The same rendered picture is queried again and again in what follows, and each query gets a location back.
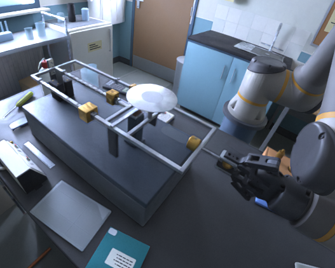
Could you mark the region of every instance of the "floor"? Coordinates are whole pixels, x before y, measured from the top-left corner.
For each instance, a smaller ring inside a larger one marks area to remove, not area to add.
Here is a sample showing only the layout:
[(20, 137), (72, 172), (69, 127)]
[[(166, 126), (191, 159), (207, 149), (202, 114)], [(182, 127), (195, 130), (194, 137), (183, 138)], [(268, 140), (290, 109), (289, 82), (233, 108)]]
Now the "floor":
[[(131, 84), (153, 83), (169, 89), (173, 87), (166, 80), (121, 62), (114, 64), (114, 76)], [(259, 148), (268, 132), (269, 130), (257, 132), (250, 144)], [(276, 133), (268, 145), (277, 151), (285, 149), (286, 155), (290, 156), (293, 144), (294, 142)], [(23, 215), (15, 205), (0, 216), (0, 268), (28, 267), (48, 247), (51, 252), (35, 268), (74, 267), (33, 220), (27, 214)]]

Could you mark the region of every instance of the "metal ruler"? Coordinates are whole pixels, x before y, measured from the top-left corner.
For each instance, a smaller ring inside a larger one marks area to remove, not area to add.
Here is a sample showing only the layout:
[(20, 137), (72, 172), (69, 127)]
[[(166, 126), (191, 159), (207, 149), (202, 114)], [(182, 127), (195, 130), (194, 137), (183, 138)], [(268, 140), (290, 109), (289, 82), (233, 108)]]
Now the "metal ruler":
[(39, 160), (41, 160), (47, 167), (53, 168), (55, 166), (55, 163), (50, 161), (40, 150), (36, 148), (33, 144), (30, 142), (26, 142), (24, 144), (35, 156), (38, 157)]

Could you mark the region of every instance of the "door frame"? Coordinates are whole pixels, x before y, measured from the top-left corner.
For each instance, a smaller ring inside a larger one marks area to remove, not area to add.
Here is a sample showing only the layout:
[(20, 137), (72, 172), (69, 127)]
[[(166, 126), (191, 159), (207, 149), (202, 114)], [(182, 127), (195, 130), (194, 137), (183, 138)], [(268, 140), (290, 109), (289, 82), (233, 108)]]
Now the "door frame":
[[(197, 13), (197, 7), (198, 7), (199, 0), (194, 1), (194, 8), (193, 8), (193, 14), (192, 14), (192, 23), (188, 27), (188, 33), (186, 38), (186, 45), (184, 47), (184, 54), (186, 54), (187, 49), (187, 42), (188, 37), (192, 35), (193, 26), (195, 24), (195, 18)], [(130, 66), (132, 66), (132, 57), (133, 57), (133, 32), (135, 27), (135, 7), (136, 7), (136, 0), (132, 0), (132, 21), (131, 21), (131, 40), (130, 40)]]

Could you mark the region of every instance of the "teal book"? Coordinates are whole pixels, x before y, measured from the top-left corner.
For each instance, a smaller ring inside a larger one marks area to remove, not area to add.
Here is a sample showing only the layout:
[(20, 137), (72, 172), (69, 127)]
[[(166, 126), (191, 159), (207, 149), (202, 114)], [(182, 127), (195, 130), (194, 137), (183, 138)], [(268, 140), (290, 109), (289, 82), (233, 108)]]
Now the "teal book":
[(150, 246), (110, 227), (85, 268), (141, 268)]

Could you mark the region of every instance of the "window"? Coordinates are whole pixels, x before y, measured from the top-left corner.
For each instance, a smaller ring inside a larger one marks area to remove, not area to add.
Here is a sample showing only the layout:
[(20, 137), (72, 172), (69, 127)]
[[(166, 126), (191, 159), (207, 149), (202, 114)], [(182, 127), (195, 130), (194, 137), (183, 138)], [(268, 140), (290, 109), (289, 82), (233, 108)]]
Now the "window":
[(39, 0), (0, 0), (0, 13), (39, 8)]

